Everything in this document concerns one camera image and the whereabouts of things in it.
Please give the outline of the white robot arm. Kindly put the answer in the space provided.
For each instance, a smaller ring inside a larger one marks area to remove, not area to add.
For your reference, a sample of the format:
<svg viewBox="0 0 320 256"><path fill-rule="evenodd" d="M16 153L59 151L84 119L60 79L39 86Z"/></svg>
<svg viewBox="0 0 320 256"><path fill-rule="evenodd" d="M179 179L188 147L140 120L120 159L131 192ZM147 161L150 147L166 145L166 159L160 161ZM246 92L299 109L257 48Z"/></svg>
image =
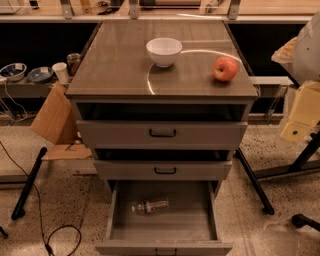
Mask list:
<svg viewBox="0 0 320 256"><path fill-rule="evenodd" d="M293 52L293 77L302 84L320 79L320 11L299 32Z"/></svg>

